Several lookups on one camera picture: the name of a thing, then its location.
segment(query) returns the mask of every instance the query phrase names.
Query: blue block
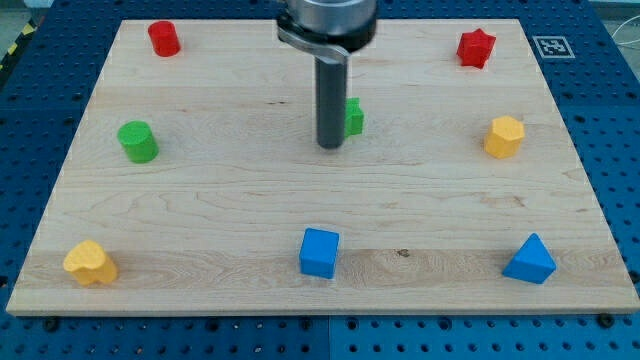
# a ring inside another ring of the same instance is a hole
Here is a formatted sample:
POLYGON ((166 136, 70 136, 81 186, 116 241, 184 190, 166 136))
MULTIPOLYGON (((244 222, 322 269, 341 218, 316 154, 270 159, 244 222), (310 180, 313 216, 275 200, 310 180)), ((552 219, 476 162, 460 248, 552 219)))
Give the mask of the blue block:
POLYGON ((551 254, 538 234, 533 233, 511 259, 502 275, 542 284, 555 270, 556 263, 551 254))
POLYGON ((300 272, 332 279, 338 255, 340 235, 308 228, 300 248, 300 272))

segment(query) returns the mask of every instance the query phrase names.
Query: metal cylinder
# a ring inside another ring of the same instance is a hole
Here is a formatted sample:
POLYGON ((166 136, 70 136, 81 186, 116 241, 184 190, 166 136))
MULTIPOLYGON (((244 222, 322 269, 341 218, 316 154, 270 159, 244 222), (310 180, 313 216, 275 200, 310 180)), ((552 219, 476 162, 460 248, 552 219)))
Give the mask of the metal cylinder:
POLYGON ((376 0, 287 0, 293 20, 319 34, 341 36, 367 25, 376 13, 376 0))
POLYGON ((344 141, 347 67, 316 58, 316 137, 325 149, 340 147, 344 141))

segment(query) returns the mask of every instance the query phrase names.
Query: wooden board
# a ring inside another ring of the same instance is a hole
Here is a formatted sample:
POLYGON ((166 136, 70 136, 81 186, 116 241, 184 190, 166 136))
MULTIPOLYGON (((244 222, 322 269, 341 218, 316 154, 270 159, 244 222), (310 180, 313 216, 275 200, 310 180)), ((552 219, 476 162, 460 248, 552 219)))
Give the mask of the wooden board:
POLYGON ((532 314, 633 312, 638 297, 522 29, 514 20, 380 21, 354 55, 365 133, 313 135, 313 59, 271 21, 176 21, 183 51, 154 56, 151 21, 122 23, 8 305, 14 315, 532 314), (497 36, 483 70, 462 32, 497 36), (482 149, 492 118, 526 124, 520 153, 482 149), (150 123, 136 165, 118 128, 150 123), (301 275, 306 227, 337 231, 334 280, 301 275), (532 232, 558 270, 501 271, 532 232), (118 264, 83 288, 78 242, 118 264))

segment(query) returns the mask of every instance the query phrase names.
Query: yellow pentagon block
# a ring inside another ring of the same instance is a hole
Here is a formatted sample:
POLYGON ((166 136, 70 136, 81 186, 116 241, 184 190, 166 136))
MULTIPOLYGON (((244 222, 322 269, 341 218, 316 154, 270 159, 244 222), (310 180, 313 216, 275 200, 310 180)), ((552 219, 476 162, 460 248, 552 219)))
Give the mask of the yellow pentagon block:
POLYGON ((108 284, 118 277, 113 260, 93 240, 85 240, 71 249, 64 258, 63 267, 83 286, 97 281, 108 284))
POLYGON ((504 159, 515 155, 524 139, 524 124, 511 116, 491 121, 484 138, 484 150, 491 156, 504 159))

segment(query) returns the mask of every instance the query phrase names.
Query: blue pyramid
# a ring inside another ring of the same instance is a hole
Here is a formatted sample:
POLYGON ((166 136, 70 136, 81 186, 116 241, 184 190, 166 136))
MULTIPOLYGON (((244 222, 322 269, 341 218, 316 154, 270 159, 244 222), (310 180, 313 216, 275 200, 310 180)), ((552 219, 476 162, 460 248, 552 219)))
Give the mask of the blue pyramid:
POLYGON ((556 263, 551 254, 538 234, 533 233, 511 259, 502 275, 542 284, 555 270, 556 263))

